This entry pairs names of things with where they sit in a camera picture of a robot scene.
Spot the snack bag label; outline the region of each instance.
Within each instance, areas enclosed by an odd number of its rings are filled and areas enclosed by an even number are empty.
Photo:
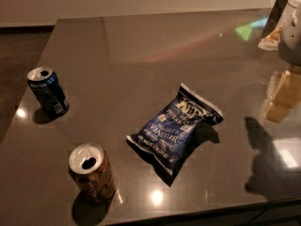
[[[140,150],[153,154],[172,175],[196,127],[222,120],[223,114],[215,105],[181,84],[177,97],[138,134],[127,139]]]

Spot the table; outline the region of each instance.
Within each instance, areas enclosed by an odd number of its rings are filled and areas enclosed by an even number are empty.
[[[300,108],[280,124],[261,118],[270,76],[287,66],[257,47],[269,12],[59,20],[39,66],[58,74],[70,109],[49,121],[27,88],[23,116],[17,111],[0,148],[2,225],[103,225],[300,197],[299,167],[290,170],[280,153],[300,165]],[[125,137],[181,83],[225,120],[168,186]],[[86,203],[68,174],[71,151],[85,142],[109,154],[118,188],[106,207]],[[161,202],[151,197],[158,191]]]

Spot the floor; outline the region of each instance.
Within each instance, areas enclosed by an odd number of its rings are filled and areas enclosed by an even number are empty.
[[[50,31],[0,31],[0,145],[27,86],[26,77],[37,67]]]

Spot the can lid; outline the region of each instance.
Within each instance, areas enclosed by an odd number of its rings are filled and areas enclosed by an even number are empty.
[[[103,162],[103,149],[95,143],[85,143],[73,150],[69,166],[77,174],[88,174]]]
[[[27,78],[30,81],[42,81],[47,79],[53,73],[53,69],[49,67],[37,67],[28,73]]]

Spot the gold soda can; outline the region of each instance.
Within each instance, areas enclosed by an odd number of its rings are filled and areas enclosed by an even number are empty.
[[[69,157],[69,174],[88,201],[102,203],[112,198],[116,183],[104,149],[95,143],[85,143]]]

